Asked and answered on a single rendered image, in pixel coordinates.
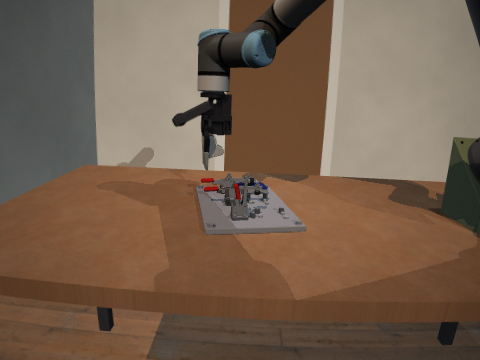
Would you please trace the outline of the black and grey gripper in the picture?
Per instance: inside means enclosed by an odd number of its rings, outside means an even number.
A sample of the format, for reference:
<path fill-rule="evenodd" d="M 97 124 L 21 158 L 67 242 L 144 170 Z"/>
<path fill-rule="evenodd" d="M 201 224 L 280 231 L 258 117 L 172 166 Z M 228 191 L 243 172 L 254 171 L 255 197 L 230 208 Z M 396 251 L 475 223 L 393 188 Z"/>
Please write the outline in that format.
<path fill-rule="evenodd" d="M 215 136 L 210 134 L 231 135 L 232 133 L 232 95 L 226 93 L 201 93 L 201 97 L 210 97 L 208 101 L 212 107 L 212 110 L 202 114 L 203 120 L 201 124 L 202 161 L 205 169 L 208 170 L 209 158 L 220 156 L 224 153 L 224 149 L 216 143 Z M 218 100 L 218 103 L 216 100 L 214 104 L 213 101 L 215 99 Z"/>

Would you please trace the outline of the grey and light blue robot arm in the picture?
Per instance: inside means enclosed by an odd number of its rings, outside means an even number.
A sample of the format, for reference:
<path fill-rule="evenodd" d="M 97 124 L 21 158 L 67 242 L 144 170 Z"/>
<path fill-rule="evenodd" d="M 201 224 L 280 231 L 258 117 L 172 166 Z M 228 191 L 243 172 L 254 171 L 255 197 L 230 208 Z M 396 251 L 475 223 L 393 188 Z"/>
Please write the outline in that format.
<path fill-rule="evenodd" d="M 268 66 L 275 57 L 276 47 L 325 1 L 276 0 L 243 32 L 231 33 L 226 29 L 202 31 L 198 42 L 197 90 L 202 93 L 229 92 L 230 68 Z M 480 0 L 465 1 L 480 47 Z M 212 110 L 209 101 L 204 103 L 176 114 L 172 118 L 174 125 L 183 126 Z M 480 137 L 469 147 L 468 161 L 480 180 Z"/>

